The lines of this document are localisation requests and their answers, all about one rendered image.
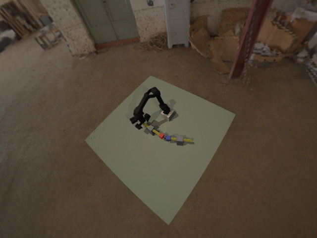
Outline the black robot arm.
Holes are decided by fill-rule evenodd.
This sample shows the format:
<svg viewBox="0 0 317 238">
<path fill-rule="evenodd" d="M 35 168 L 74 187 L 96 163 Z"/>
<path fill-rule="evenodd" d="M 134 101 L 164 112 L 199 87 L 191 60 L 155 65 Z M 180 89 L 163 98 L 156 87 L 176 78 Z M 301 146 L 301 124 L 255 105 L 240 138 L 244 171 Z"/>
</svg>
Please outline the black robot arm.
<svg viewBox="0 0 317 238">
<path fill-rule="evenodd" d="M 149 95 L 150 92 L 152 92 L 153 94 Z M 159 107 L 163 110 L 163 113 L 166 115 L 169 114 L 170 107 L 163 102 L 163 100 L 160 96 L 160 91 L 156 87 L 153 87 L 153 88 L 149 89 L 147 93 L 144 94 L 139 105 L 134 109 L 134 113 L 133 113 L 134 116 L 132 118 L 130 118 L 132 124 L 134 124 L 138 120 L 142 120 L 144 118 L 143 117 L 143 115 L 144 115 L 143 107 L 145 106 L 145 104 L 149 98 L 154 98 L 154 97 L 156 97 L 157 100 L 159 101 L 159 103 L 160 103 Z"/>
</svg>

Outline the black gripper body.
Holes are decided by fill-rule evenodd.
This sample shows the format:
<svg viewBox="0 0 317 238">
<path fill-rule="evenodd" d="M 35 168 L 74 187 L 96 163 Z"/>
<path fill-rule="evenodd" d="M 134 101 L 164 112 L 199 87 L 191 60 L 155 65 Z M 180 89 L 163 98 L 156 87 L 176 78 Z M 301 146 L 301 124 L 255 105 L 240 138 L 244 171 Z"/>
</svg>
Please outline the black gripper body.
<svg viewBox="0 0 317 238">
<path fill-rule="evenodd" d="M 136 124 L 135 127 L 140 130 L 141 129 L 141 125 L 146 121 L 146 118 L 149 119 L 150 117 L 151 116 L 149 114 L 145 114 L 144 118 L 142 120 L 139 120 L 140 123 Z"/>
</svg>

